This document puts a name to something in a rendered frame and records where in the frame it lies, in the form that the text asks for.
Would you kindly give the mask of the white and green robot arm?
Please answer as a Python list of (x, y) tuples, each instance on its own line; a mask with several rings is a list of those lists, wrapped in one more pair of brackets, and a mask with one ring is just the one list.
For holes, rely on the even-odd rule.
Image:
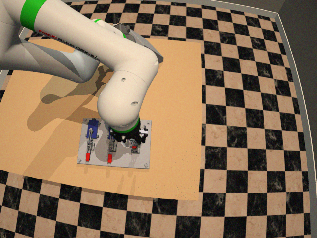
[[(113, 133), (137, 134), (139, 111), (155, 78), (156, 54), (137, 44), (130, 26), (90, 20), (61, 0), (0, 0), (0, 70), (21, 70), (58, 76), (76, 83), (89, 81), (99, 64), (114, 71), (100, 93), (97, 110)], [(73, 53), (43, 47), (19, 38), (23, 26), (75, 48)]]

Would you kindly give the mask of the grey toggle clamp with red handle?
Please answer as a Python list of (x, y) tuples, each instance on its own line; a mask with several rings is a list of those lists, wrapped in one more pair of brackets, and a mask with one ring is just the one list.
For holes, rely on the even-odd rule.
[(91, 150), (94, 151), (94, 148), (95, 148), (95, 143), (93, 143), (93, 142), (91, 141), (91, 137), (90, 137), (90, 134), (91, 134), (91, 136), (92, 136), (92, 133), (93, 133), (92, 128), (90, 128), (90, 129), (89, 129), (89, 138), (90, 138), (90, 141), (89, 141), (89, 139), (88, 139), (88, 141), (87, 141), (86, 161), (89, 161), (89, 159), (90, 159), (90, 153), (88, 153), (88, 150), (91, 152)]

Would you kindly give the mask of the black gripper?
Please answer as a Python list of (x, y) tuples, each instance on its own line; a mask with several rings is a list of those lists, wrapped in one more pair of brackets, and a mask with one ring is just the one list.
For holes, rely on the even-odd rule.
[[(140, 134), (142, 135), (142, 137), (140, 137)], [(134, 135), (131, 138), (125, 138), (124, 140), (116, 136), (111, 129), (110, 129), (110, 135), (112, 135), (118, 142), (123, 141), (126, 147), (129, 147), (129, 139), (134, 139), (137, 142), (138, 148), (141, 148), (141, 142), (145, 143), (146, 137), (148, 136), (148, 129), (144, 129), (144, 130), (139, 129), (136, 135)]]

